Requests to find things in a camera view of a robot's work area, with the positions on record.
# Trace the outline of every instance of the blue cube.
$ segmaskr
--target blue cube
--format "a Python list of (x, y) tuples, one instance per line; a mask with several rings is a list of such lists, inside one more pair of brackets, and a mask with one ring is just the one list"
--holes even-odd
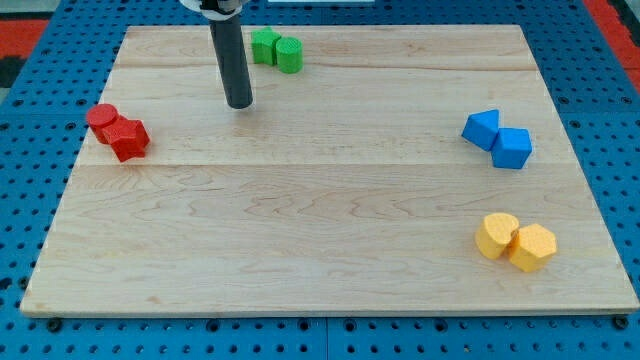
[(496, 109), (469, 115), (462, 137), (490, 151), (498, 136), (500, 112)]
[(502, 128), (491, 150), (493, 166), (505, 169), (522, 169), (533, 151), (529, 130)]

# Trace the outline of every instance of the green block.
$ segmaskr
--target green block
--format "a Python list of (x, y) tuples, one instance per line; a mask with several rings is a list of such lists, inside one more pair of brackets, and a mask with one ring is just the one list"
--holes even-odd
[(302, 70), (302, 42), (294, 37), (284, 37), (276, 43), (278, 68), (285, 74)]
[(282, 36), (267, 26), (251, 32), (251, 51), (256, 64), (276, 64), (276, 42)]

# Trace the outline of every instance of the wooden table surface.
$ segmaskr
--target wooden table surface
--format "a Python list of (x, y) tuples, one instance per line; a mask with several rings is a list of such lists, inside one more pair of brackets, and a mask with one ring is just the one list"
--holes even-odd
[[(302, 40), (303, 71), (250, 64), (255, 104), (234, 111), (207, 27), (129, 29), (102, 101), (144, 121), (148, 155), (121, 165), (87, 135), (25, 314), (638, 308), (518, 26), (275, 30)], [(460, 137), (468, 114), (494, 107), (532, 134), (524, 170), (493, 168)], [(547, 267), (482, 257), (473, 234), (496, 211), (556, 234)]]

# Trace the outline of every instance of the green cylinder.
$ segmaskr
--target green cylinder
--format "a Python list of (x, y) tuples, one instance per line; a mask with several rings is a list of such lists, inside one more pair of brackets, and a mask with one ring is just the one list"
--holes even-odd
[(294, 37), (283, 37), (276, 43), (278, 68), (285, 74), (302, 70), (302, 42)]

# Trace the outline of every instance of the yellow cube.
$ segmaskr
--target yellow cube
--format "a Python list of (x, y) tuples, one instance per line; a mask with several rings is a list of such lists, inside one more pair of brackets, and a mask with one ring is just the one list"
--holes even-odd
[(525, 226), (509, 244), (509, 261), (524, 272), (543, 268), (558, 251), (556, 236), (541, 225)]
[(507, 213), (493, 213), (484, 217), (476, 231), (476, 245), (482, 255), (497, 259), (518, 230), (518, 218)]

